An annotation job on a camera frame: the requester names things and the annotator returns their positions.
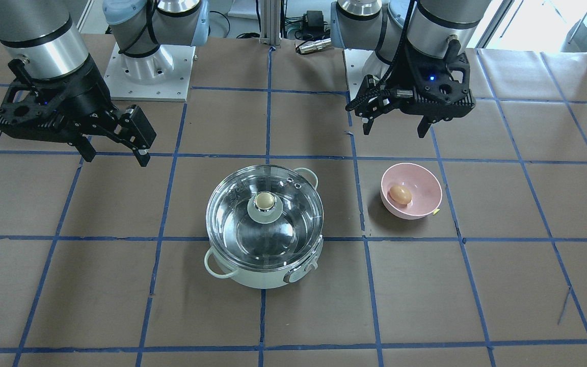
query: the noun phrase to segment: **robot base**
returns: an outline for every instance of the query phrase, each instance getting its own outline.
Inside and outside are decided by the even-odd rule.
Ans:
[[[119,55],[119,46],[115,44],[104,75],[104,81],[110,89],[112,99],[186,102],[196,48],[169,44],[163,47],[173,57],[174,69],[170,78],[159,84],[143,85],[131,81],[126,76],[123,61]]]

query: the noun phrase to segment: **robotic arm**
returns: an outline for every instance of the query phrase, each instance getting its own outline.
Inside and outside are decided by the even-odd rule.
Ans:
[[[399,109],[422,116],[418,136],[431,124],[466,116],[475,107],[464,53],[491,0],[340,0],[332,5],[332,42],[373,49],[357,96],[345,107],[364,121]]]
[[[207,0],[105,0],[104,12],[122,48],[128,78],[155,84],[174,63],[161,44],[207,40]],[[0,107],[0,130],[16,139],[64,142],[84,160],[96,151],[87,135],[124,144],[142,167],[156,133],[142,109],[118,109],[72,23],[57,0],[0,0],[0,42],[15,75]]]

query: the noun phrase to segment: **pot handle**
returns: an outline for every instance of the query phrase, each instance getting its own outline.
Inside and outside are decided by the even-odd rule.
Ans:
[[[217,274],[214,272],[214,270],[210,269],[210,265],[207,263],[207,261],[210,258],[210,255],[212,255],[212,248],[210,248],[206,253],[205,253],[205,258],[203,258],[203,264],[205,265],[205,269],[207,270],[207,272],[213,276],[213,277],[218,277],[219,279],[226,279],[227,277],[231,277],[235,274],[238,273],[239,269],[235,269],[232,270],[231,272],[229,272],[228,274]]]
[[[308,174],[311,174],[314,177],[314,190],[316,190],[316,188],[318,188],[318,176],[314,173],[314,171],[310,170],[310,169],[306,169],[305,167],[300,167],[297,169],[293,169],[295,172],[298,171],[304,171],[307,172]]]

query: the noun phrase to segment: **table surface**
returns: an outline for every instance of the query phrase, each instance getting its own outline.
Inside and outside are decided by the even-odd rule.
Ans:
[[[105,70],[112,36],[84,39]],[[587,365],[587,54],[467,52],[477,107],[424,139],[398,112],[363,135],[339,49],[235,39],[197,49],[186,104],[140,103],[146,168],[0,135],[0,365]],[[400,162],[435,216],[382,205]],[[314,170],[325,207],[319,268],[268,291],[202,264],[212,190],[263,163]]]

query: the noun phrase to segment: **pot lid knob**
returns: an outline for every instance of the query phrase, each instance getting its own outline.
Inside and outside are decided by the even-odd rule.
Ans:
[[[261,211],[268,211],[275,206],[275,195],[267,191],[263,191],[255,195],[255,206]]]

